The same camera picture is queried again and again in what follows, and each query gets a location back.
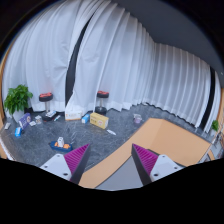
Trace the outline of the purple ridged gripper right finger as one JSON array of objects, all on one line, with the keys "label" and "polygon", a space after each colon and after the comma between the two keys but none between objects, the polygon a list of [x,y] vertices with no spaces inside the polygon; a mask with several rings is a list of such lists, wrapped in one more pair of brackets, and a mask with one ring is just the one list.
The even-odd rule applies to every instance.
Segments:
[{"label": "purple ridged gripper right finger", "polygon": [[148,185],[182,169],[167,155],[157,155],[136,144],[132,145],[131,154],[143,185]]}]

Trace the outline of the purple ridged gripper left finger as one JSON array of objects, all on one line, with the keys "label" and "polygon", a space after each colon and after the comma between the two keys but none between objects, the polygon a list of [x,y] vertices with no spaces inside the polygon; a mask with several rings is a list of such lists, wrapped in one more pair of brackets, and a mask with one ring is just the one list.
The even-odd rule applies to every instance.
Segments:
[{"label": "purple ridged gripper left finger", "polygon": [[41,166],[41,169],[78,184],[89,159],[90,150],[91,146],[86,144],[65,155],[55,154]]}]

